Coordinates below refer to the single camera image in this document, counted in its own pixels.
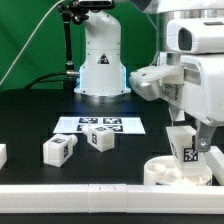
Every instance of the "black and white pattern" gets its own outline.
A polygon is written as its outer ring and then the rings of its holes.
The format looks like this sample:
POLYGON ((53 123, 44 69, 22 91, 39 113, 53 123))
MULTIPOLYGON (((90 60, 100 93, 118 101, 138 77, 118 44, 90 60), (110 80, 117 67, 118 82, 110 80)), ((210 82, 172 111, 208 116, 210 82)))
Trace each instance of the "black and white pattern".
POLYGON ((83 124, 83 125, 80 125, 80 124, 79 124, 79 125, 77 126, 76 131, 82 131, 83 126, 85 126, 85 125, 84 125, 84 124, 83 124))
POLYGON ((184 149, 184 162, 197 162, 198 152, 195 149, 185 148, 184 149))
POLYGON ((97 124, 98 123, 98 118, 94 117, 81 117, 79 119, 80 124, 97 124))
POLYGON ((121 118, 103 118, 104 124, 122 124, 121 118))
POLYGON ((104 128, 104 127, 98 127, 98 128, 95 128, 95 130, 97 130, 97 131, 106 131, 107 129, 104 128))
POLYGON ((68 155, 68 145, 64 148, 64 158, 68 155))
POLYGON ((175 147, 175 145, 173 143, 171 143, 171 147, 172 147, 173 155, 178 159, 177 150, 176 150, 176 147, 175 147))
POLYGON ((64 139, 61 139, 61 138, 56 138, 56 139, 52 140, 52 142, 55 142, 55 143, 58 143, 58 144, 60 144, 60 143, 62 143, 64 141, 65 140, 64 139))
POLYGON ((97 135, 95 135, 94 133, 92 134, 92 142, 93 144, 97 145, 97 135))
POLYGON ((122 125, 107 125, 107 128, 112 129, 114 132, 124 132, 123 126, 122 125))

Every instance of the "white container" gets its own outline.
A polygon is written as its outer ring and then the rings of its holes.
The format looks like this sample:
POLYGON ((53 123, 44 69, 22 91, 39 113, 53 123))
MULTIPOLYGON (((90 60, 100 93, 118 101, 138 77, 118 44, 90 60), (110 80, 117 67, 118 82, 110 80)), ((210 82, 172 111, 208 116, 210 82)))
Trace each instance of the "white container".
POLYGON ((202 175, 183 176, 175 165, 173 156, 156 157, 144 166, 144 185, 173 186, 210 186, 212 171, 207 170, 202 175))

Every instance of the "cable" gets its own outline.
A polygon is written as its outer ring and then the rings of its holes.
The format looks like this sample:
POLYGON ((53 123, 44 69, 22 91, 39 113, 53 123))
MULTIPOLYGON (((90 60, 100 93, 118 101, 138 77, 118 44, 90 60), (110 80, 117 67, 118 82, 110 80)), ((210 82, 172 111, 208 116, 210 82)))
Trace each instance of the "cable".
POLYGON ((39 27, 42 25, 42 23, 44 22, 44 20, 47 18, 47 16, 51 13, 51 11, 53 11, 53 9, 60 4, 61 2, 64 2, 65 0, 60 0, 58 1, 56 4, 54 4, 50 10, 45 14, 45 16, 41 19, 41 21, 38 23, 38 25, 36 26, 36 28, 34 29, 33 33, 30 35, 29 39, 27 40, 27 42, 25 43, 25 45, 23 46, 22 50, 19 52, 19 54, 17 55, 17 57, 15 58, 15 60, 13 61, 13 63, 11 64, 11 66, 9 67, 8 71, 6 72, 6 74, 4 75, 4 77, 2 78, 1 82, 0 82, 0 86, 3 84, 3 82, 5 81, 5 79, 7 78, 7 76, 9 75, 9 73, 12 71, 13 67, 15 66, 16 62, 19 60, 20 56, 22 55, 22 53, 24 52, 24 50, 26 49, 26 47, 28 46, 28 44, 30 43, 30 41, 32 40, 33 36, 35 35, 36 31, 39 29, 39 27))
POLYGON ((55 76, 66 76, 66 72, 51 73, 48 75, 41 76, 35 79, 34 81, 32 81, 30 84, 26 85, 24 89, 30 89, 33 85, 35 85, 36 83, 40 83, 40 81, 42 81, 43 79, 47 79, 47 78, 51 78, 55 76))
POLYGON ((38 82, 35 82, 35 83, 33 83, 33 85, 35 85, 35 84, 41 84, 41 83, 49 83, 49 82, 63 82, 64 80, 63 79, 55 79, 55 80, 43 80, 43 81, 38 81, 38 82))

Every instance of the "white robot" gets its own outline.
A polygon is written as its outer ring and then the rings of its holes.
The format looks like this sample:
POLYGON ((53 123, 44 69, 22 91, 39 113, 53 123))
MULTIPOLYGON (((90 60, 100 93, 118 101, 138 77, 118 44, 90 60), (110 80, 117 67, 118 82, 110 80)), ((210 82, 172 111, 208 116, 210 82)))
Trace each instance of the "white robot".
POLYGON ((86 60, 81 66, 76 97, 93 102, 114 102, 131 92, 126 86, 126 68, 120 60, 121 26, 105 13, 113 0, 73 0, 70 3, 75 24, 85 21, 86 60))
MULTIPOLYGON (((167 128, 170 146, 182 179, 209 176, 205 152, 212 157, 211 138, 216 127, 224 126, 224 2, 132 2, 145 13, 157 14, 158 58, 153 65, 132 72, 130 84, 146 100, 161 97, 169 102, 172 121, 184 120, 184 112, 196 119, 197 130, 167 128)), ((216 178, 224 184, 222 175, 216 178)))

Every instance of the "white block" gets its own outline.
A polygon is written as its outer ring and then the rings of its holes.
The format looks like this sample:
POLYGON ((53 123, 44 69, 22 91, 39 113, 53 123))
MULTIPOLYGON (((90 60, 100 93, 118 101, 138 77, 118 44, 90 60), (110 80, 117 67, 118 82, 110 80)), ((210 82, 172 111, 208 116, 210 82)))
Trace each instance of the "white block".
POLYGON ((88 211, 88 185, 0 186, 0 213, 88 211))
POLYGON ((75 135, 56 134, 43 144, 44 163, 61 167, 73 154, 73 146, 78 142, 75 135))
POLYGON ((127 186, 128 213, 224 214, 223 187, 127 186))
POLYGON ((114 148, 115 132, 103 125, 84 126, 87 142, 101 152, 114 148))
POLYGON ((0 169, 4 166, 6 161, 7 161, 6 145, 0 144, 0 169))
POLYGON ((126 212, 126 184, 89 185, 89 212, 126 212))
POLYGON ((196 130, 191 126, 167 127, 173 158, 183 176, 198 176, 208 173, 203 152, 193 148, 196 130))

